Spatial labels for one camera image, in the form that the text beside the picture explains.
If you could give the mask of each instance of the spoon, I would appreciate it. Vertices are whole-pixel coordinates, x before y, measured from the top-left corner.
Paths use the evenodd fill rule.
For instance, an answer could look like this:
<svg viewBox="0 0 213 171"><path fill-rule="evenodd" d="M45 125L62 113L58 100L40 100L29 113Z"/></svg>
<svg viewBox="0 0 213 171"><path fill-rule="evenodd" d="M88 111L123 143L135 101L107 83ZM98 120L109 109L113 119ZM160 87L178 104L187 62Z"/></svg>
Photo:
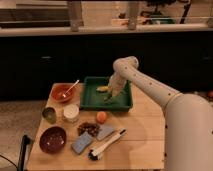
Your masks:
<svg viewBox="0 0 213 171"><path fill-rule="evenodd" d="M107 142L105 142L105 144L103 144L102 146L96 148L96 149L91 149L89 151L89 158L91 160L100 160L100 158L103 156L103 151L113 142L115 142L116 140L118 140L123 134L124 132L126 132L125 129L120 130L117 134L115 134L113 137L111 137Z"/></svg>
<svg viewBox="0 0 213 171"><path fill-rule="evenodd" d="M67 93L68 93L74 86L76 86L76 84L78 84L79 81L80 81L80 80L77 80L72 86L70 86L70 88L69 88L65 93L62 94L62 97L63 97L63 98L66 98L66 97L67 97Z"/></svg>

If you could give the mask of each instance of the dark red bowl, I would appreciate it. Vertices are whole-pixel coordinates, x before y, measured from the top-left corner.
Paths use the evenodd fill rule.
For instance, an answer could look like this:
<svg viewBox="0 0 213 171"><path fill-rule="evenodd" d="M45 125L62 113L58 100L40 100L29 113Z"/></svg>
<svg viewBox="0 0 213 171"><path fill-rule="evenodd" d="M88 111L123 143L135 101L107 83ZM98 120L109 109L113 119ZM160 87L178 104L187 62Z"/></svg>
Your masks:
<svg viewBox="0 0 213 171"><path fill-rule="evenodd" d="M55 154L65 146L66 139L67 136L65 130L55 126L44 131L41 135L39 145L43 152Z"/></svg>
<svg viewBox="0 0 213 171"><path fill-rule="evenodd" d="M67 102L71 100L76 90L75 87L73 87L70 91L66 93L66 97L62 96L63 93L65 93L70 88L70 86L71 85L68 85L68 84L57 85L52 90L52 93L51 93L52 98L59 103L63 103L63 102Z"/></svg>

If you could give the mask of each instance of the green plastic tray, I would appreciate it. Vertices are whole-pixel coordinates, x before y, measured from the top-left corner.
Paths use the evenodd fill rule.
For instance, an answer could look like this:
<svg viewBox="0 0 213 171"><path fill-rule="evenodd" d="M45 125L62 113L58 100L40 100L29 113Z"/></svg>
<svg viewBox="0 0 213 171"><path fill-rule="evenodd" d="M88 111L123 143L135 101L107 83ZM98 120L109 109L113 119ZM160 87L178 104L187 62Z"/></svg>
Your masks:
<svg viewBox="0 0 213 171"><path fill-rule="evenodd" d="M98 86L108 85L109 77L86 77L84 80L83 94L81 96L80 107L83 110L110 110L128 111L132 108L132 93L130 82L128 81L121 93L109 100L104 101L107 92L96 91Z"/></svg>
<svg viewBox="0 0 213 171"><path fill-rule="evenodd" d="M157 24L158 21L160 24L175 24L175 21L170 16L150 15L150 20L152 24Z"/></svg>

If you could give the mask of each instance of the wooden table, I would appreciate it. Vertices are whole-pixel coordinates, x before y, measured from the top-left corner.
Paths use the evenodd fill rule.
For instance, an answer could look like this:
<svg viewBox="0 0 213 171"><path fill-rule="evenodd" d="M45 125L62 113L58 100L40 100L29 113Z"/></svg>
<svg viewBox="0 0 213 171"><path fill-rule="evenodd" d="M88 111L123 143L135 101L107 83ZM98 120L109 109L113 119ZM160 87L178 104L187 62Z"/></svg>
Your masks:
<svg viewBox="0 0 213 171"><path fill-rule="evenodd" d="M103 142L96 140L77 155L70 146L78 137L77 127L87 121L95 122L95 111L80 111L78 122L66 122L62 117L65 105L80 103L82 84L77 86L74 98L66 104L54 102L51 96L47 107L56 109L57 122L49 124L43 118L32 147L27 163L27 170L126 170L126 169L162 169L164 167L164 117L161 108L147 95L132 85L133 108L129 112L107 112L106 124L112 125L116 130L126 128L126 133L117 142L104 151L99 161L91 161L87 154L91 147L99 146ZM41 151L39 138L49 127L60 126L66 130L67 142L62 151L49 155Z"/></svg>

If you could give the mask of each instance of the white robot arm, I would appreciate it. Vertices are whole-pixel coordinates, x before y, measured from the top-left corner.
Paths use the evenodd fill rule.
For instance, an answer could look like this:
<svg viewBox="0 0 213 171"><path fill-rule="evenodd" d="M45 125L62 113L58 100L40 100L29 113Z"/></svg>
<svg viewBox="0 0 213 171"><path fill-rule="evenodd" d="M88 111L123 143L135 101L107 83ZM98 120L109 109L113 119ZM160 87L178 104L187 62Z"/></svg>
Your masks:
<svg viewBox="0 0 213 171"><path fill-rule="evenodd" d="M213 108L202 97L183 94L137 70L136 57L117 59L109 80L116 96L130 80L164 112L165 171L213 171Z"/></svg>

